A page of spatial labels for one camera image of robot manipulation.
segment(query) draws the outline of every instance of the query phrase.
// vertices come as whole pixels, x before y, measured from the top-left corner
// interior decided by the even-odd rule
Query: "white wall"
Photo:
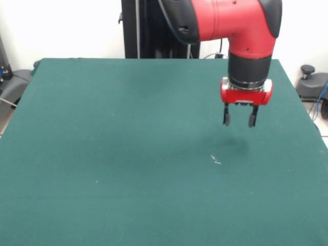
[[[43,57],[124,57],[120,0],[0,0],[0,34],[13,69],[32,68]],[[328,72],[326,0],[283,0],[283,22],[274,58],[293,83],[308,63]],[[201,57],[219,41],[205,42]],[[228,50],[225,40],[223,51]]]

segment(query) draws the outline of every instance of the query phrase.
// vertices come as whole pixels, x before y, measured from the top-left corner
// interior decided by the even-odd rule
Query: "black joint cover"
[[[158,2],[176,38],[184,44],[198,43],[198,24],[191,0],[158,0]]]
[[[282,0],[258,0],[265,12],[266,22],[273,37],[280,33],[282,19]]]

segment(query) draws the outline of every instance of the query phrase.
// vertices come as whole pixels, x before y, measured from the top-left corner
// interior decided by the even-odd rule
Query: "floor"
[[[307,109],[307,111],[309,111],[312,106],[312,103],[305,102],[303,104],[304,104],[305,108]],[[14,110],[11,110],[10,112],[8,112],[8,114],[3,119],[0,120],[0,138],[1,138],[2,134],[4,133],[13,114],[14,114]],[[319,114],[318,118],[315,120],[315,124],[319,128],[321,136],[322,136],[322,140],[324,141],[324,143],[326,144],[326,146],[328,148],[328,120],[322,119],[321,115]]]

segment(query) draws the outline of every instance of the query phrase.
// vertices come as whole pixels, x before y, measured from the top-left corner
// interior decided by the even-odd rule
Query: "table surface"
[[[328,245],[328,150],[279,61],[253,129],[222,124],[226,71],[42,60],[0,141],[0,245]]]

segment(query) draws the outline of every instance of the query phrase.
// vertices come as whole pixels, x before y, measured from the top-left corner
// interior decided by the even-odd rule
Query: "black cable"
[[[221,43],[220,43],[220,53],[222,53],[222,46],[223,46],[223,39],[221,38]]]

